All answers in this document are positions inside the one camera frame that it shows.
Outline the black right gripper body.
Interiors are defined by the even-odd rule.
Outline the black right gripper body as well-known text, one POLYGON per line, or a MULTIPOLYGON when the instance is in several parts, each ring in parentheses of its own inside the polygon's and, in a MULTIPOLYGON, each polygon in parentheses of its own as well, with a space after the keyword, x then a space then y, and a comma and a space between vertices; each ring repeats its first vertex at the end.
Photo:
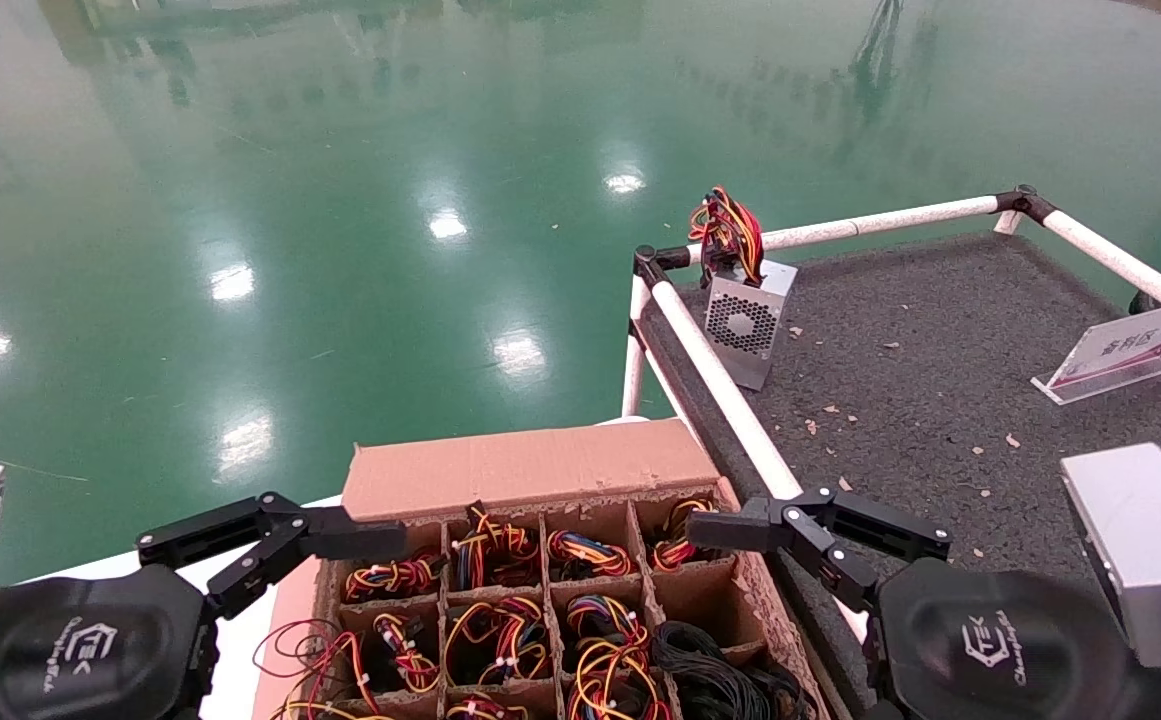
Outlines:
POLYGON ((1161 667, 1082 588, 923 559, 878 589, 871 681, 896 719, 1161 719, 1161 667))

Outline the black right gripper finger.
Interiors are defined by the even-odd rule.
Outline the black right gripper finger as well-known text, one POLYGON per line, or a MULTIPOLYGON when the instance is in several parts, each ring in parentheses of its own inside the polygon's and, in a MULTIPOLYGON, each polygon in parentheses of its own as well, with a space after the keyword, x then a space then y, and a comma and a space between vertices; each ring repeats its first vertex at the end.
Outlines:
POLYGON ((795 498, 750 498, 737 512, 693 512, 688 543, 707 550, 787 550, 799 561, 841 560, 848 543, 892 559, 949 559, 951 534, 937 524, 822 487, 795 498))
POLYGON ((819 525, 691 525, 690 543, 708 550, 784 552, 851 611, 872 610, 877 602, 877 571, 819 525))

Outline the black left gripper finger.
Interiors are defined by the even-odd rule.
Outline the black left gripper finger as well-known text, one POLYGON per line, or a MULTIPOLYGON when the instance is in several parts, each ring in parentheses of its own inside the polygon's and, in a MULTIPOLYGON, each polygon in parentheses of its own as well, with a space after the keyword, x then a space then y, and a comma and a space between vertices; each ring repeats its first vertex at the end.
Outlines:
POLYGON ((408 530, 401 521, 356 521, 342 506, 302 506, 264 494, 193 514, 137 538, 140 566, 172 569, 196 564, 251 543, 257 555, 324 560, 401 556, 408 530))
POLYGON ((208 582, 205 602, 216 619, 235 619, 309 559, 369 562, 405 550, 403 528, 277 528, 208 582))

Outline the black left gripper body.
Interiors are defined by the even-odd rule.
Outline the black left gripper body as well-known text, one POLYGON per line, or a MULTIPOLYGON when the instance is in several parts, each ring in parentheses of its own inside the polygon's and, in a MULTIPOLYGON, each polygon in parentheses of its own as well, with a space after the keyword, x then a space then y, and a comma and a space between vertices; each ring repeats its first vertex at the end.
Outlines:
POLYGON ((218 658, 210 603, 165 568, 0 588, 0 719, 196 719, 218 658))

